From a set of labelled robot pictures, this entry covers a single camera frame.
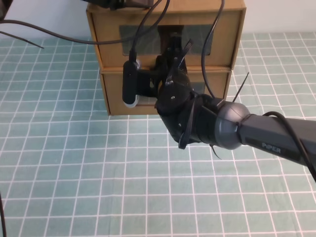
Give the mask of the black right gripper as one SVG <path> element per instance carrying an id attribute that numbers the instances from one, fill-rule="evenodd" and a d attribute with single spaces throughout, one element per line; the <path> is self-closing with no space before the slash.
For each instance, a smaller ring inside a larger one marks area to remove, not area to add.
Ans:
<path id="1" fill-rule="evenodd" d="M 155 109 L 179 148 L 205 142 L 200 118 L 203 98 L 188 77 L 181 33 L 161 33 L 156 66 L 137 69 L 137 94 L 157 99 Z"/>

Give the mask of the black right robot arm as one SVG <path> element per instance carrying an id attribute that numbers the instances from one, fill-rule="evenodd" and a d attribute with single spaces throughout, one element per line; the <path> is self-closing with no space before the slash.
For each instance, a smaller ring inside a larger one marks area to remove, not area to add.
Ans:
<path id="1" fill-rule="evenodd" d="M 233 150 L 248 145 L 306 166 L 316 173 L 316 123 L 278 112 L 252 114 L 240 103 L 194 91 L 185 64 L 193 42 L 173 35 L 151 70 L 137 71 L 139 95 L 156 98 L 164 125 L 180 149 L 205 143 Z"/>

